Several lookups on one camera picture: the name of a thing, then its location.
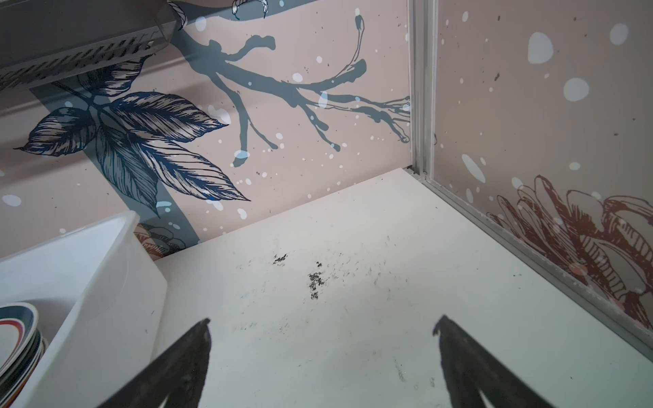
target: dark blue leaf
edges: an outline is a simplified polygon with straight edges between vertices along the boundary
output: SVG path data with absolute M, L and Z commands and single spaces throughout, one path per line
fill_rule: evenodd
M 95 138 L 95 131 L 95 122 L 87 111 L 59 108 L 39 122 L 20 149 L 35 155 L 69 155 L 84 149 Z
M 225 126 L 192 102 L 159 92 L 130 93 L 114 101 L 111 109 L 135 130 L 177 142 L 190 142 Z
M 97 139 L 97 160 L 106 179 L 119 192 L 146 205 L 156 213 L 157 176 L 132 148 L 126 133 L 101 126 Z
M 108 67 L 79 74 L 80 84 L 90 93 L 105 97 L 115 97 L 129 91 L 147 57 L 124 61 Z
M 219 167 L 169 140 L 132 134 L 145 163 L 161 181 L 183 194 L 204 200 L 245 200 Z

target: stack of plates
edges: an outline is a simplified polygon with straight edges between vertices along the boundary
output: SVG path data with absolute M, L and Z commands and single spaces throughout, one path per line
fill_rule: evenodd
M 25 386 L 48 344 L 37 329 L 39 313 L 28 303 L 0 307 L 0 408 Z

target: white dot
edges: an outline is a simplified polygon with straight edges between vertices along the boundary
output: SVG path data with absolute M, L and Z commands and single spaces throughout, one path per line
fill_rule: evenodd
M 195 28 L 197 28 L 197 31 L 204 31 L 206 28 L 206 18 L 204 16 L 199 16 L 195 20 Z
M 533 33 L 528 39 L 528 62 L 542 64 L 553 56 L 553 43 L 544 33 Z
M 476 180 L 479 180 L 481 183 L 485 182 L 485 175 L 483 174 L 483 171 L 470 156 L 462 155 L 462 162 L 465 164 L 467 170 L 472 176 L 474 176 Z
M 247 159 L 249 157 L 249 152 L 244 150 L 236 150 L 234 152 L 234 157 L 237 159 Z
M 610 30 L 610 42 L 614 45 L 621 45 L 628 38 L 628 26 L 623 23 L 615 24 Z
M 577 102 L 590 93 L 590 86 L 580 78 L 572 78 L 565 83 L 562 93 L 568 101 Z
M 513 177 L 512 183 L 513 183 L 513 187 L 518 189 L 518 190 L 521 189 L 524 186 L 524 183 L 522 183 L 522 181 L 520 179 L 518 179 L 517 177 Z
M 15 195 L 3 195 L 2 201 L 4 201 L 6 205 L 12 207 L 18 207 L 20 203 L 23 202 L 23 200 L 21 200 L 20 197 Z

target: white plastic bin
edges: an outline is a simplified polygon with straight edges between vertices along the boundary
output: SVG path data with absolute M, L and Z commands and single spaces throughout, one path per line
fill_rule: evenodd
M 0 304 L 39 311 L 50 347 L 12 408 L 93 408 L 151 360 L 167 283 L 135 212 L 0 260 Z

